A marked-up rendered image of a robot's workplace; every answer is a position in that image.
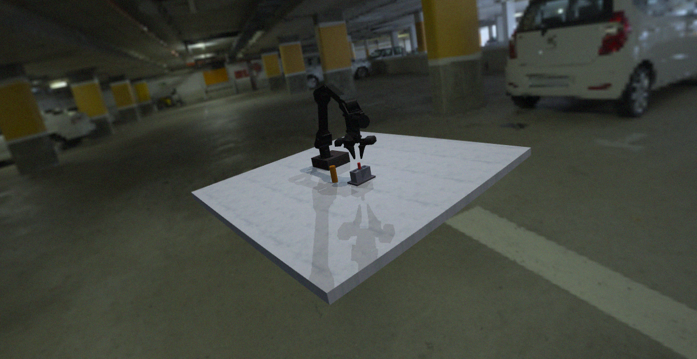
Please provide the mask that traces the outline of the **orange cylinder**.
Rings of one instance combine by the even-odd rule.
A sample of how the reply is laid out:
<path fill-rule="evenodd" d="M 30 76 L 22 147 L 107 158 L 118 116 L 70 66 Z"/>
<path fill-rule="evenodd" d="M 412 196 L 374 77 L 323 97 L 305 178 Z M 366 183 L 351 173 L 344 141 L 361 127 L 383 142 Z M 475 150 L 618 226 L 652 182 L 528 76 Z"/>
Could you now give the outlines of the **orange cylinder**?
<path fill-rule="evenodd" d="M 329 166 L 329 168 L 330 168 L 332 183 L 338 182 L 338 174 L 336 173 L 335 165 Z"/>

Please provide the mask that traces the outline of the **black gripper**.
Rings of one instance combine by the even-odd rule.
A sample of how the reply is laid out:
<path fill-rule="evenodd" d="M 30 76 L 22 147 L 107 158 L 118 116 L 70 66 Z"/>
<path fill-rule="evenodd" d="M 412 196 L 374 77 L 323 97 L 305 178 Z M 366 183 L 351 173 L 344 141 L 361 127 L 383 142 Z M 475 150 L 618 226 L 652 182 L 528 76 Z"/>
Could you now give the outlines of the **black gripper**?
<path fill-rule="evenodd" d="M 358 133 L 359 133 L 359 129 L 360 129 L 359 127 L 347 127 L 347 130 L 350 130 L 352 132 L 354 132 L 354 130 L 357 130 Z M 346 132 L 347 132 L 347 130 L 346 130 Z M 362 135 L 359 133 L 359 146 L 358 146 L 359 147 L 359 157 L 362 159 L 365 146 L 373 145 L 375 143 L 375 141 L 377 141 L 377 139 L 375 138 L 375 136 L 366 136 L 365 138 L 361 138 L 361 137 L 362 137 Z M 337 140 L 335 140 L 334 144 L 335 144 L 335 147 L 342 146 L 343 138 L 338 138 Z M 348 151 L 351 153 L 352 157 L 354 157 L 354 159 L 355 159 L 354 146 L 345 146 L 343 144 L 343 148 L 347 148 Z"/>

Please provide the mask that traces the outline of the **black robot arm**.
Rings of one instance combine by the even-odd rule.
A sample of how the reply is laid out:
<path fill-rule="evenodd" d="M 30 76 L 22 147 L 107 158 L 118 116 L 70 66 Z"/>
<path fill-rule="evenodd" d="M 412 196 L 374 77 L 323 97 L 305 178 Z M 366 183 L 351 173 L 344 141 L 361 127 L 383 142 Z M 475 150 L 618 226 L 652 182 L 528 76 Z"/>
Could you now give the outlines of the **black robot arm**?
<path fill-rule="evenodd" d="M 362 106 L 359 105 L 356 98 L 343 94 L 333 83 L 322 85 L 313 92 L 314 101 L 318 104 L 318 121 L 319 129 L 316 133 L 314 147 L 319 149 L 320 159 L 333 157 L 330 154 L 329 146 L 332 146 L 332 134 L 328 131 L 328 103 L 330 98 L 333 98 L 339 104 L 339 108 L 343 111 L 346 121 L 346 127 L 366 128 L 369 125 L 369 117 L 365 115 Z M 346 136 L 343 137 L 345 146 L 355 146 L 359 143 L 359 133 L 347 130 Z"/>

